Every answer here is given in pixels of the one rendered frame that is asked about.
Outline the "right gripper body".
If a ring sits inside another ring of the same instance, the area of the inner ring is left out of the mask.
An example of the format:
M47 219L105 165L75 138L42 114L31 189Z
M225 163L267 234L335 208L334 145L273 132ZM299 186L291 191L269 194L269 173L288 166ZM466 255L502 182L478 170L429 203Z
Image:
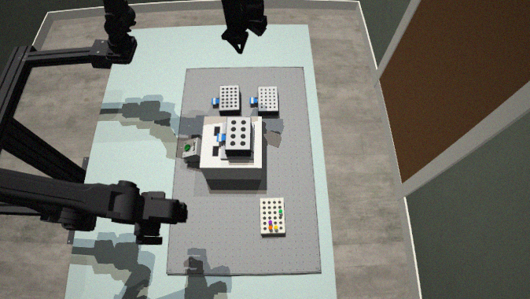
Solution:
M148 196L165 198L165 193L163 191L149 191ZM154 237L160 236L160 229L147 229L136 223L134 225L134 235L136 236L135 243L138 245L153 245ZM152 237L145 237L152 236Z

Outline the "cream tube rack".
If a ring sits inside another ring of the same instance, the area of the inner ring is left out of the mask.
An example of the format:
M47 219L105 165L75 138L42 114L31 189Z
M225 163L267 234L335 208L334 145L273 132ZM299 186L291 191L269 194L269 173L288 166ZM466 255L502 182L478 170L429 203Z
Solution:
M282 209L282 214L278 213L279 209ZM271 225L268 224L269 220L272 221ZM283 197L281 198L260 198L260 222L261 222L261 234L284 234L285 233L285 216L284 216ZM274 229L275 225L278 226L277 230ZM268 228L269 226L272 226L272 230L269 230Z

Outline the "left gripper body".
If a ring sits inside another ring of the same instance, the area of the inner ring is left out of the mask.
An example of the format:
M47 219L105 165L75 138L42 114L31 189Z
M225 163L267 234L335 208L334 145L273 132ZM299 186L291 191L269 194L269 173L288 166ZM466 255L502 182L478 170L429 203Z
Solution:
M231 27L230 27L230 20L237 20L242 17L242 14L239 17L236 18L226 18L226 27L227 29L223 32L221 35L222 40L232 39L235 44L242 44L246 36L248 35L248 32L246 31L243 35L232 35Z

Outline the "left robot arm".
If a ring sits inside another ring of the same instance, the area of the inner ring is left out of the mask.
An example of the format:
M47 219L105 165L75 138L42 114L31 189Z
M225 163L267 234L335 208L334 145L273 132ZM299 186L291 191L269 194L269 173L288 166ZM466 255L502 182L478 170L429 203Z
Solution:
M230 20L232 35L243 35L249 29L257 36L266 31L267 16L264 16L263 0L221 0L226 18L241 18ZM128 5L127 0L103 0L105 9L104 29L109 35L109 48L106 52L108 59L128 60L135 43L135 37L130 36L130 26L135 26L135 12ZM126 9L125 9L126 8ZM242 11L241 11L242 10ZM259 15L259 16L256 16Z

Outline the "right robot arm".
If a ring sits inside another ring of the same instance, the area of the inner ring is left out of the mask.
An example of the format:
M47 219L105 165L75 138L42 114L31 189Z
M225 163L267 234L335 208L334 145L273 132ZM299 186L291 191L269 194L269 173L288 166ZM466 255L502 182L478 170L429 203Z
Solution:
M184 202L142 196L136 188L137 184L126 180L110 185L72 183L0 168L0 202L33 209L41 213L40 220L61 223L63 228L89 230L93 216L113 218L113 223L136 222L147 229L160 229L162 223L186 223Z

